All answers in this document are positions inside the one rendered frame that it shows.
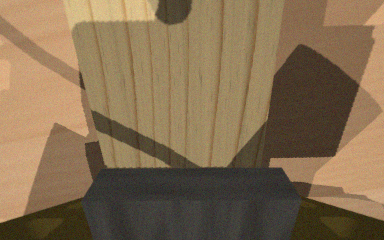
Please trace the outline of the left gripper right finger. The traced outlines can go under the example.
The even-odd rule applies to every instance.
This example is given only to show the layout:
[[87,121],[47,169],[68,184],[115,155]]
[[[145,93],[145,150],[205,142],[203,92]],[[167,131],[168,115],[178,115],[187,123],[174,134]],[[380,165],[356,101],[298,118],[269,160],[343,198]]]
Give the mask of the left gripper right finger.
[[300,197],[290,240],[384,240],[383,220]]

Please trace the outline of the light wooden plank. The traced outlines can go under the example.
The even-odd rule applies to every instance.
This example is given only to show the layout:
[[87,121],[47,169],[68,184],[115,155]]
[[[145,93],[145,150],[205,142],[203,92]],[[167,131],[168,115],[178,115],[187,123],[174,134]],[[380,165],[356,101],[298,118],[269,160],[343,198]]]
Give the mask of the light wooden plank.
[[63,0],[106,169],[261,168],[285,0]]

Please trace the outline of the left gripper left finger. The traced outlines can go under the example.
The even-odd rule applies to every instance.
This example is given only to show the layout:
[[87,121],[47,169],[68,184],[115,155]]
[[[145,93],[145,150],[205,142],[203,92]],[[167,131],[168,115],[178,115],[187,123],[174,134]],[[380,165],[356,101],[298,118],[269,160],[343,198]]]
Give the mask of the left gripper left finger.
[[0,223],[0,240],[93,240],[82,198]]

